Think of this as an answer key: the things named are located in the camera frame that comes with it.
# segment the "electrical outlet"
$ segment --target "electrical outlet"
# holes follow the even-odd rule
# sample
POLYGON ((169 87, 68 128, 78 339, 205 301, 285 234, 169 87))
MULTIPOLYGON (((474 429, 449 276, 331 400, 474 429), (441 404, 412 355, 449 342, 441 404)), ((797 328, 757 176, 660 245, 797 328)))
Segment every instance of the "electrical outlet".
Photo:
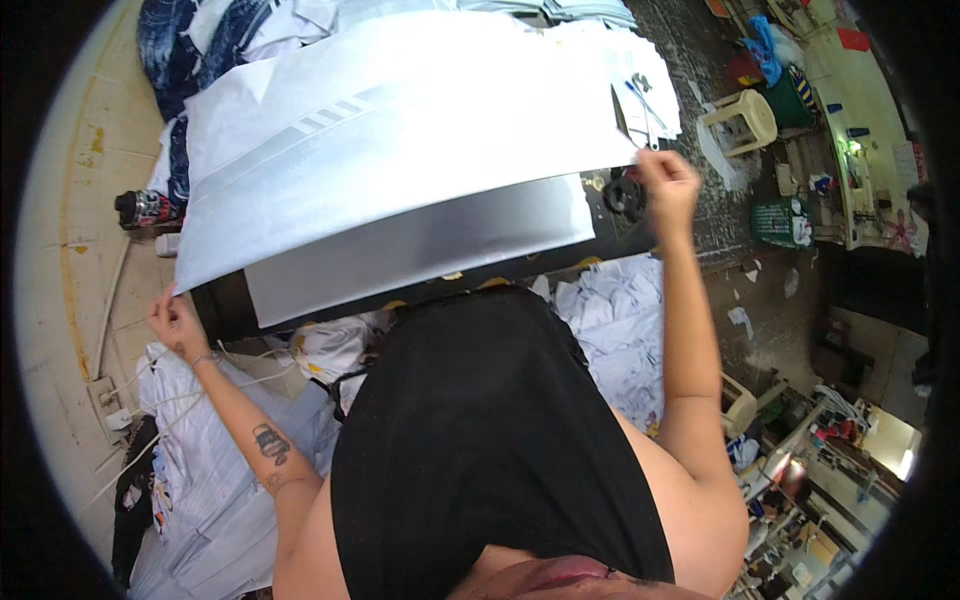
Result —
POLYGON ((93 405, 93 411, 97 414, 100 421, 100 427, 104 430, 104 436, 110 444, 116 444, 123 439, 122 431, 113 431, 107 425, 107 415, 120 410, 120 398, 113 392, 113 379, 110 377, 101 377, 86 385, 86 393, 90 396, 90 404, 93 405))

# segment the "woman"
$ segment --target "woman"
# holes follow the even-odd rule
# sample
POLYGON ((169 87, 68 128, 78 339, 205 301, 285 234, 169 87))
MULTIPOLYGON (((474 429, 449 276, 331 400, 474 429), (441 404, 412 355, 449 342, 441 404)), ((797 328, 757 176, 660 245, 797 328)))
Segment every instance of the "woman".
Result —
POLYGON ((700 185, 641 151, 663 247, 653 443, 597 392, 569 329, 505 287, 411 311, 388 335, 323 480, 218 371, 171 290, 157 338, 190 363, 274 497, 277 598, 718 597, 747 512, 720 426, 720 357, 693 248, 700 185))

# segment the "workbench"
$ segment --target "workbench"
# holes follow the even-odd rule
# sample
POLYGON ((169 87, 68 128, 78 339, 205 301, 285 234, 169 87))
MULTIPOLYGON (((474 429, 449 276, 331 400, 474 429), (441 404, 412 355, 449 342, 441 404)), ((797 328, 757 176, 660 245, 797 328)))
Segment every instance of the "workbench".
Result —
MULTIPOLYGON (((604 202, 602 190, 610 180, 610 169, 581 173, 581 183, 587 194, 596 237, 579 244, 503 260, 463 271, 460 274, 452 274, 455 278, 437 277, 391 292, 326 308, 266 329, 257 326, 256 314, 253 311, 253 303, 243 271, 236 271, 200 285, 191 291, 191 296, 207 339, 227 343, 259 337, 267 333, 289 331, 308 322, 319 323, 380 308, 414 305, 489 285, 529 284, 540 274, 586 267, 601 260, 650 251, 656 246, 657 238, 653 234, 649 221, 641 217, 639 221, 632 222, 622 214, 612 212, 604 202)), ((336 284, 336 281, 330 281, 330 285, 336 284)))

